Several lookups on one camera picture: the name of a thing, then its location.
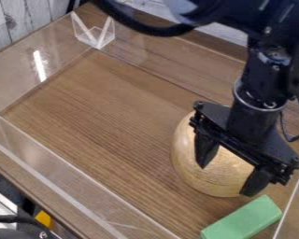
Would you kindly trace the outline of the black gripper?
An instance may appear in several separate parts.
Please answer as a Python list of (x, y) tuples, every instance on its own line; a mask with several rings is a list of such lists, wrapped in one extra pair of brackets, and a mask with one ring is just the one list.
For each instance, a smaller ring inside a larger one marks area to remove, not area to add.
[(276, 130), (282, 106), (267, 109), (195, 101), (189, 125), (195, 132), (196, 163), (207, 167), (224, 147), (252, 167), (239, 194), (256, 195), (270, 184), (287, 185), (299, 169), (299, 155)]

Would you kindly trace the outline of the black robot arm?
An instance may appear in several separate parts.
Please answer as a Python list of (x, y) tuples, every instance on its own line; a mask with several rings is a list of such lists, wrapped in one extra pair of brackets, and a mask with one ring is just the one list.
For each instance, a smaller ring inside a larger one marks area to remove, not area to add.
[(195, 157), (205, 167), (220, 147), (253, 166), (240, 193), (287, 184), (299, 156), (283, 126), (287, 102), (299, 104), (299, 0), (164, 0), (175, 18), (197, 27), (219, 22), (248, 36), (248, 58), (229, 106), (193, 103)]

